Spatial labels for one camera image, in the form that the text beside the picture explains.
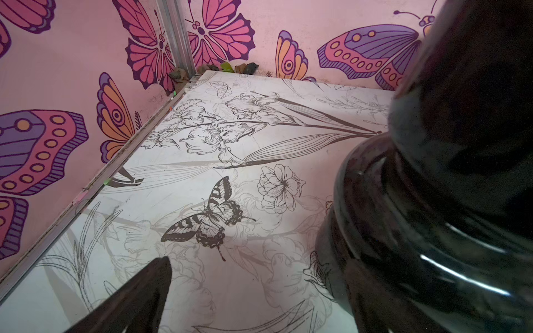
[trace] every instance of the grass blade drawing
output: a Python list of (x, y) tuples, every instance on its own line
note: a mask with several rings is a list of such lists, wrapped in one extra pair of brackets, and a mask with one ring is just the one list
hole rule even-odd
[(277, 102), (279, 104), (283, 105), (284, 107), (286, 107), (287, 109), (296, 112), (299, 115), (306, 116), (306, 117), (309, 117), (309, 118), (314, 119), (314, 120), (321, 121), (321, 122), (326, 123), (326, 124), (334, 125), (334, 126), (341, 127), (341, 128), (348, 128), (348, 129), (357, 128), (357, 129), (362, 130), (362, 131), (364, 131), (364, 132), (366, 132), (368, 134), (376, 134), (376, 132), (374, 132), (374, 131), (370, 131), (369, 129), (366, 129), (364, 127), (352, 124), (349, 121), (345, 121), (345, 120), (339, 119), (339, 118), (334, 117), (332, 115), (328, 115), (327, 113), (324, 113), (322, 111), (318, 111), (318, 110), (306, 107), (305, 105), (301, 105), (301, 104), (296, 103), (296, 102), (291, 102), (291, 101), (288, 101), (288, 100), (283, 99), (283, 98), (277, 98)]
[(317, 150), (324, 148), (335, 142), (351, 139), (354, 137), (362, 137), (360, 134), (344, 134), (344, 133), (329, 133), (329, 134), (314, 134), (296, 137), (281, 141), (270, 146), (261, 148), (250, 155), (246, 156), (243, 161), (245, 164), (228, 167), (215, 167), (217, 169), (228, 169), (243, 167), (249, 165), (266, 164), (276, 162), (284, 159), (295, 158), (311, 154)]

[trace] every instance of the butterfly wall decal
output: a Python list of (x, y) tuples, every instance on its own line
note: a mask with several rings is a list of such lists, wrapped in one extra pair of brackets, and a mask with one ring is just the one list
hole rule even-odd
[[(0, 115), (0, 192), (31, 196), (64, 177), (71, 152), (88, 139), (83, 116), (59, 110)], [(0, 259), (20, 249), (28, 202), (0, 197)]]
[(102, 132), (110, 138), (100, 145), (102, 162), (107, 163), (135, 133), (132, 117), (115, 82), (107, 73), (100, 75), (96, 121)]
[(128, 38), (126, 48), (127, 63), (132, 68), (133, 78), (139, 80), (144, 89), (152, 84), (159, 84), (167, 96), (170, 95), (174, 91), (174, 83), (168, 74), (174, 70), (175, 65), (157, 11), (154, 10), (159, 23), (159, 35), (139, 0), (113, 0), (113, 4), (122, 25), (135, 40)]
[[(54, 10), (55, 0), (0, 0), (0, 14), (9, 22), (32, 34), (40, 34), (50, 29)], [(0, 58), (10, 46), (11, 36), (0, 21)]]
[(161, 241), (185, 242), (193, 237), (196, 241), (208, 248), (216, 247), (220, 253), (220, 245), (224, 242), (224, 225), (235, 225), (243, 218), (243, 211), (238, 203), (229, 200), (231, 197), (231, 184), (226, 176), (219, 180), (207, 201), (207, 207), (198, 214), (188, 216), (173, 226), (161, 237)]
[(212, 64), (217, 67), (224, 61), (248, 60), (255, 48), (255, 31), (242, 14), (235, 18), (240, 0), (203, 0), (202, 23), (194, 19), (191, 0), (188, 0), (195, 32), (187, 31), (196, 67)]
[(309, 61), (304, 52), (298, 48), (289, 32), (282, 30), (278, 35), (276, 46), (276, 77), (291, 80), (307, 80), (316, 82), (311, 76), (305, 76)]
[[(437, 0), (433, 3), (431, 13)], [(394, 14), (411, 14), (394, 11)], [(435, 16), (420, 18), (424, 36), (430, 30)], [(374, 79), (382, 89), (395, 90), (406, 69), (414, 60), (421, 41), (417, 31), (401, 25), (375, 25), (350, 30), (335, 37), (320, 49), (318, 59), (322, 68), (337, 68), (348, 79)]]

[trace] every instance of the peony flower drawing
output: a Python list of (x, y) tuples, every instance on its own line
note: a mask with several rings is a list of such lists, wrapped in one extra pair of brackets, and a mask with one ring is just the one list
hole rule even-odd
[(269, 106), (269, 104), (275, 103), (278, 98), (278, 94), (266, 97), (240, 94), (226, 102), (226, 106), (239, 120), (257, 119), (269, 125), (298, 124), (305, 126), (305, 123), (298, 118), (286, 115)]
[(305, 182), (288, 166), (281, 164), (276, 164), (274, 169), (263, 166), (261, 171), (263, 174), (257, 185), (259, 193), (263, 196), (261, 206), (277, 214), (284, 213), (287, 209), (294, 211), (296, 208), (294, 197), (302, 195), (302, 186)]
[(185, 142), (188, 153), (204, 155), (220, 151), (219, 160), (223, 163), (244, 164), (245, 162), (231, 153), (226, 144), (235, 143), (245, 135), (252, 134), (254, 128), (245, 123), (236, 121), (225, 123), (224, 120), (216, 120), (210, 124), (195, 127)]

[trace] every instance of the line drawing flower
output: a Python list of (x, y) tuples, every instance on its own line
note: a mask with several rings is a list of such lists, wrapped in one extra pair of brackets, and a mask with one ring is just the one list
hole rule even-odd
[(253, 132), (253, 127), (240, 121), (225, 123), (224, 120), (219, 119), (210, 124), (195, 127), (186, 139), (180, 141), (185, 142), (188, 153), (205, 155), (218, 150), (221, 162), (244, 164), (243, 160), (231, 153), (231, 149), (226, 144), (235, 143), (241, 137)]
[(335, 302), (335, 299), (329, 292), (329, 290), (331, 290), (329, 282), (329, 273), (331, 272), (331, 268), (329, 267), (329, 264), (321, 264), (318, 260), (316, 251), (311, 252), (310, 258), (311, 264), (309, 264), (309, 268), (303, 270), (304, 279), (307, 282), (312, 283), (317, 291), (322, 294), (322, 296)]
[(231, 112), (239, 120), (257, 119), (269, 125), (298, 124), (305, 126), (306, 124), (298, 118), (286, 115), (269, 106), (277, 102), (278, 98), (279, 95), (277, 93), (266, 97), (240, 94), (226, 102), (226, 106), (231, 109)]
[(263, 279), (265, 299), (272, 307), (286, 311), (290, 305), (302, 303), (302, 310), (313, 309), (318, 331), (332, 314), (333, 305), (308, 281), (303, 271), (308, 267), (304, 246), (289, 237), (274, 235), (263, 244), (263, 255), (270, 263), (270, 276)]
[(263, 196), (261, 206), (277, 214), (284, 213), (287, 209), (291, 212), (296, 208), (296, 195), (302, 195), (302, 186), (305, 182), (299, 179), (293, 171), (281, 164), (276, 164), (274, 169), (268, 166), (261, 168), (263, 172), (257, 188)]
[(166, 127), (150, 133), (141, 146), (146, 149), (151, 149), (155, 146), (162, 148), (174, 146), (180, 149), (178, 143), (169, 136), (176, 135), (187, 127), (201, 125), (204, 123), (205, 118), (215, 118), (200, 104), (204, 104), (204, 102), (199, 99), (190, 99), (185, 104), (173, 109), (162, 121), (162, 123), (167, 123), (164, 125)]

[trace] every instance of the white floor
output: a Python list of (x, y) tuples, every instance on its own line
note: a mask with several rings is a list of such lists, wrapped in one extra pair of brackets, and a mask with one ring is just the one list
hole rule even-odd
[(0, 306), (1, 331), (62, 332), (169, 256), (160, 332), (355, 332), (315, 238), (391, 97), (206, 72)]

